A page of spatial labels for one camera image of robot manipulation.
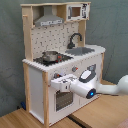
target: pot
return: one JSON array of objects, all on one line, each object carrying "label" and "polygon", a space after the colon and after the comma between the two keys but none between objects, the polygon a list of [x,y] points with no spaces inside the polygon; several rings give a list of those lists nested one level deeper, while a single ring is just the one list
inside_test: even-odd
[{"label": "pot", "polygon": [[43,60],[51,62],[56,61],[58,59],[58,52],[56,51],[46,51],[43,52]]}]

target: backsplash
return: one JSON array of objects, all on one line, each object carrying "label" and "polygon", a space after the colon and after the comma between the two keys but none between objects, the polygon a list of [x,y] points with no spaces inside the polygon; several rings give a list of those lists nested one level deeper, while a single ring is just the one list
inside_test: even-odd
[{"label": "backsplash", "polygon": [[[78,33],[79,22],[35,27],[31,31],[33,58],[42,56],[46,50],[66,50],[73,33]],[[73,43],[78,46],[78,36],[73,38]]]}]

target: sink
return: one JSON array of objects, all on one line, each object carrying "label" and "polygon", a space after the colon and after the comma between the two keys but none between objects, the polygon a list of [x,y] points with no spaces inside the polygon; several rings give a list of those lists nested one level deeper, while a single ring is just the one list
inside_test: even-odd
[{"label": "sink", "polygon": [[87,53],[94,52],[94,51],[95,50],[91,48],[78,47],[78,48],[68,49],[65,51],[65,53],[72,54],[75,56],[81,56],[81,55],[85,55]]}]

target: faucet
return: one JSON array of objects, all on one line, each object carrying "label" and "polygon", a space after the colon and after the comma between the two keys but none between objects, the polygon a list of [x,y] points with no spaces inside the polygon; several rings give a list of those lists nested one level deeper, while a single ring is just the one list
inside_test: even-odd
[{"label": "faucet", "polygon": [[73,44],[72,39],[75,35],[79,35],[80,36],[80,41],[82,41],[82,35],[80,33],[74,33],[71,38],[70,38],[70,43],[68,44],[68,49],[72,49],[73,47],[75,47],[75,44]]}]

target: microwave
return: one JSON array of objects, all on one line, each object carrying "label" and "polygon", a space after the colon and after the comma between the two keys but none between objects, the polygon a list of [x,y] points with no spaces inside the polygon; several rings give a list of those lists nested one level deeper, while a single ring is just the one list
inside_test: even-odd
[{"label": "microwave", "polygon": [[89,18],[89,4],[67,5],[67,21]]}]

